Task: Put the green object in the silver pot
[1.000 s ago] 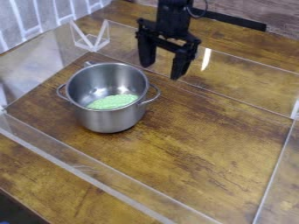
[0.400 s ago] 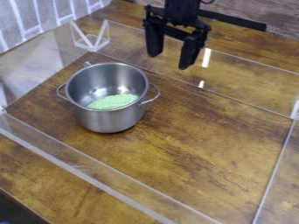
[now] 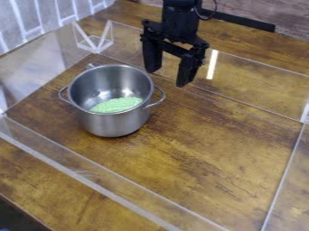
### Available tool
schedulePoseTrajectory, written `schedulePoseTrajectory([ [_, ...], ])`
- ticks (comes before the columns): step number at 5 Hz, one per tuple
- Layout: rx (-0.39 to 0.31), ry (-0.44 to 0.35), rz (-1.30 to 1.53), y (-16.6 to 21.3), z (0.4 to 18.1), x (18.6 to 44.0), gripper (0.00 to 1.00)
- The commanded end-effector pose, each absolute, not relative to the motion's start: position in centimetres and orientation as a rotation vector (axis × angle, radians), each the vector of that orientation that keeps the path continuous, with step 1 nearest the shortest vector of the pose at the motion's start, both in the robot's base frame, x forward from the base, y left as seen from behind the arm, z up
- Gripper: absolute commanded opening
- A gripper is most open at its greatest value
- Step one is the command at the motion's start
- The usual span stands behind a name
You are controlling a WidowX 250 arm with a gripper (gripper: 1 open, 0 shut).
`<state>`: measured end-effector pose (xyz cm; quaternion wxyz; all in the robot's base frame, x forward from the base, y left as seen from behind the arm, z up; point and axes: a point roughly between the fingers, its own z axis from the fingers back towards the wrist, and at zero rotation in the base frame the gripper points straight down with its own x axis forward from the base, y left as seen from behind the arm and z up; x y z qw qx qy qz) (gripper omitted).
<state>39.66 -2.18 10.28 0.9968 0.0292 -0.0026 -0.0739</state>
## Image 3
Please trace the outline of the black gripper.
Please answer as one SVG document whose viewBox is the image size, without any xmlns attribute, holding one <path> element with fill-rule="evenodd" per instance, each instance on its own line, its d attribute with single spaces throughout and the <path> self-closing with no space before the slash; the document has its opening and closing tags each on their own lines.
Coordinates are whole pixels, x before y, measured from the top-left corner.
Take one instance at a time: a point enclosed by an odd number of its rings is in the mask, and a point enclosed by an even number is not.
<svg viewBox="0 0 309 231">
<path fill-rule="evenodd" d="M 198 36 L 200 21 L 211 19 L 203 10 L 203 0 L 164 0 L 162 21 L 142 21 L 145 69 L 154 73 L 162 68 L 164 52 L 180 57 L 180 88 L 193 82 L 209 48 L 209 43 Z"/>
</svg>

